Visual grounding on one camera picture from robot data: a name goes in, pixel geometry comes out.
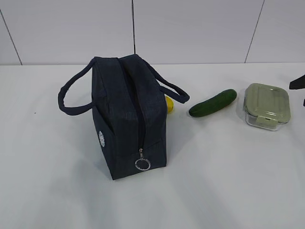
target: glass food container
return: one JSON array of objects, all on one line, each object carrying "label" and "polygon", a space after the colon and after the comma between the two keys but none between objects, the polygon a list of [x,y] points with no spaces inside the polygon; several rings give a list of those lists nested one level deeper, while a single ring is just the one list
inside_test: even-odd
[{"label": "glass food container", "polygon": [[253,83],[245,91],[244,111],[249,125],[278,130],[290,120],[288,93],[279,87]]}]

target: tile grout line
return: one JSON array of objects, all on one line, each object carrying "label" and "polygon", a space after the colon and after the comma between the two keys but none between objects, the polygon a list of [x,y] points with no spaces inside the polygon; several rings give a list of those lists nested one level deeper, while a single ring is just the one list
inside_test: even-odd
[{"label": "tile grout line", "polygon": [[16,48],[16,46],[15,46],[15,43],[14,43],[14,41],[13,41],[12,37],[11,37],[10,30],[9,30],[9,28],[8,28],[8,25],[6,24],[6,21],[5,21],[5,19],[4,19],[4,16],[3,16],[3,13],[2,13],[2,11],[1,11],[1,9],[0,9],[0,14],[1,14],[2,19],[3,19],[3,21],[4,21],[4,24],[5,24],[6,30],[7,30],[7,31],[8,31],[8,33],[9,33],[10,40],[11,40],[11,42],[13,43],[13,46],[14,46],[15,52],[16,52],[16,54],[17,54],[17,56],[18,56],[18,59],[19,59],[19,61],[20,61],[20,64],[21,64],[21,65],[23,65],[23,64],[22,64],[22,62],[21,62],[21,59],[20,59],[19,53],[18,53],[18,51],[17,51],[17,48]]},{"label": "tile grout line", "polygon": [[252,35],[252,39],[251,39],[251,42],[250,42],[250,45],[249,45],[249,49],[248,49],[248,52],[247,52],[246,59],[245,59],[244,63],[246,63],[246,61],[247,61],[248,54],[250,52],[251,45],[252,45],[252,42],[253,42],[253,38],[254,38],[254,35],[255,35],[255,31],[256,31],[256,28],[257,28],[257,25],[258,25],[258,21],[259,21],[259,19],[261,17],[261,14],[262,14],[264,3],[265,3],[265,0],[263,1],[262,7],[261,7],[261,11],[259,12],[258,19],[257,19],[256,25],[255,25],[255,29],[254,29],[254,32],[253,32],[253,35]]},{"label": "tile grout line", "polygon": [[133,0],[132,0],[132,35],[133,35],[133,51],[135,54],[135,34],[134,34],[134,7],[133,7]]}]

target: green lid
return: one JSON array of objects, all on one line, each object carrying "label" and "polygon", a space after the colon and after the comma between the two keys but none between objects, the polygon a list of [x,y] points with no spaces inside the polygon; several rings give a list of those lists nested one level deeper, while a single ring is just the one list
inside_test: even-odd
[{"label": "green lid", "polygon": [[290,120],[289,96],[287,91],[279,87],[251,84],[245,92],[244,109],[257,117],[256,122],[271,126]]}]

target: dark blue lunch bag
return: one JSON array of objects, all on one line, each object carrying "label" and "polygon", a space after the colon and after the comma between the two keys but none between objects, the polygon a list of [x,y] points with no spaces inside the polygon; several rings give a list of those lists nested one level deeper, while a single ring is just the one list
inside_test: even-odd
[{"label": "dark blue lunch bag", "polygon": [[[65,107],[71,85],[92,68],[92,102]],[[172,90],[160,86],[160,81]],[[189,95],[163,79],[138,55],[123,58],[94,57],[58,94],[59,108],[68,115],[92,109],[102,152],[113,180],[166,166],[164,94],[180,103]]]}]

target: bag handle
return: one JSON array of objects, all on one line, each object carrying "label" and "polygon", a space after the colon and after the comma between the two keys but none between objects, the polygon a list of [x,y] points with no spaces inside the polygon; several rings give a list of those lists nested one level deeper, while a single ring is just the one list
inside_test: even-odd
[{"label": "bag handle", "polygon": [[172,90],[160,86],[160,90],[168,95],[169,97],[173,98],[174,100],[184,104],[185,102],[187,102],[190,99],[190,96],[184,91],[182,90],[180,87],[177,87],[176,85],[166,81],[164,78],[162,78],[162,76],[160,76],[160,74],[153,68],[151,67],[145,60],[144,62],[146,63],[147,67],[149,68],[149,70],[151,70],[151,72],[153,73],[154,77],[160,81],[161,83],[165,84],[166,86],[174,89],[177,93],[173,92]]},{"label": "bag handle", "polygon": [[77,106],[77,107],[65,107],[63,99],[66,96],[66,93],[68,89],[72,86],[72,84],[75,83],[78,79],[80,79],[82,76],[84,76],[94,65],[95,59],[93,58],[90,63],[79,73],[77,73],[75,76],[73,76],[59,91],[58,93],[58,106],[61,111],[66,113],[67,115],[80,115],[82,113],[85,113],[86,111],[89,111],[91,108],[95,106],[95,101],[92,101],[89,104],[83,105],[83,106]]}]

